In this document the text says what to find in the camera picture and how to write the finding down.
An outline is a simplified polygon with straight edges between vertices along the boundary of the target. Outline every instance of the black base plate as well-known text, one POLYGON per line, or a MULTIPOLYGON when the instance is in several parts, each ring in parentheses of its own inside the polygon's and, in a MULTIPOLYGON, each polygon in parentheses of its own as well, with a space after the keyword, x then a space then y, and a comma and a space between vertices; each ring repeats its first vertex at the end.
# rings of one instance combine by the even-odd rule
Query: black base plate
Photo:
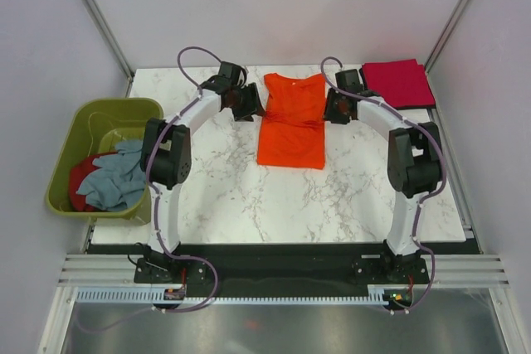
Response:
POLYGON ((136 284, 181 284, 186 285, 205 285, 213 281, 206 265, 197 261, 168 261, 172 267, 171 270, 158 267, 149 263, 146 259, 139 259, 134 273, 134 282, 136 284), (183 281, 182 270, 185 271, 186 281, 183 281))
POLYGON ((427 284, 429 275, 426 261, 422 258, 415 259, 392 272, 385 270, 382 260, 373 256, 370 258, 358 258, 353 262, 357 284, 405 284, 410 283, 412 276, 415 284, 427 284))

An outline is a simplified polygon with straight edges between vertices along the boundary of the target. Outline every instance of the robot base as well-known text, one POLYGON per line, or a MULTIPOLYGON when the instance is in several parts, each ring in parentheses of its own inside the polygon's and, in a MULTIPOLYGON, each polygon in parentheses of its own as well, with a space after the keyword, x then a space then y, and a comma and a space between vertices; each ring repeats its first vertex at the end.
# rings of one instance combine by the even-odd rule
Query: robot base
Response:
POLYGON ((212 273, 203 264, 192 260, 174 260, 144 247, 144 257, 138 259, 134 272, 136 284, 196 284, 212 282, 212 273))
POLYGON ((357 284, 405 284, 413 277, 415 284, 429 282, 426 261, 421 257, 420 250, 407 256, 395 255, 386 241, 379 257, 361 257, 353 262, 357 284))

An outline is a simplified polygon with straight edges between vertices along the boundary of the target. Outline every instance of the red cloth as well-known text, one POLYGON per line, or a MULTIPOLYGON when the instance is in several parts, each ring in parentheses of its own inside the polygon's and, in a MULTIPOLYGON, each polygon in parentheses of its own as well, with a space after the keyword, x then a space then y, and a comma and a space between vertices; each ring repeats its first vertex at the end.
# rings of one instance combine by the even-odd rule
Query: red cloth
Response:
POLYGON ((394 108, 435 107, 424 66, 416 60, 369 62, 363 64, 362 72, 367 88, 379 93, 394 108))
POLYGON ((110 155, 116 152, 110 153, 97 153, 91 157, 86 158, 79 165, 76 165, 70 170, 70 181, 68 182, 68 197, 74 209, 77 211, 101 211, 96 209, 91 205, 87 205, 85 202, 85 195, 76 194, 76 191, 79 189, 85 177, 91 174, 94 170, 99 169, 99 167, 94 166, 92 162, 99 157, 104 155, 110 155))
POLYGON ((258 140, 260 165, 324 167, 324 78, 264 76, 269 99, 258 140))

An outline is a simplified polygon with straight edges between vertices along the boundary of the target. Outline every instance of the plastic bin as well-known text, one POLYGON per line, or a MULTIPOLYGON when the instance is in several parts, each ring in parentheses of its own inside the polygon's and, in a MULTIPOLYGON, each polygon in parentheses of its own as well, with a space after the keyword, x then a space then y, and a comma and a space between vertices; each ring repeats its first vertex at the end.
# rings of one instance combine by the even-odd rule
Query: plastic bin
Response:
POLYGON ((68 197, 70 170, 90 155, 113 151, 120 141, 143 139, 148 119, 162 117, 161 106, 152 99, 97 99, 83 105, 74 116, 51 176, 46 192, 48 207, 60 216, 106 219, 135 216, 140 205, 149 200, 147 187, 142 199, 125 211, 76 211, 68 197))

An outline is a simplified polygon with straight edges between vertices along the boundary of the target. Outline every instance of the red folded towel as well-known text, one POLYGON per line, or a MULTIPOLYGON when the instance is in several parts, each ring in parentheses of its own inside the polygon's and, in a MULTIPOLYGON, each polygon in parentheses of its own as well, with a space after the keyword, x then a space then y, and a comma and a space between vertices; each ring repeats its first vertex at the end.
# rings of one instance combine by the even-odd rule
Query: red folded towel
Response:
POLYGON ((424 66, 416 60, 368 62, 363 64, 362 77, 369 90, 379 93, 394 108, 435 107, 424 66))

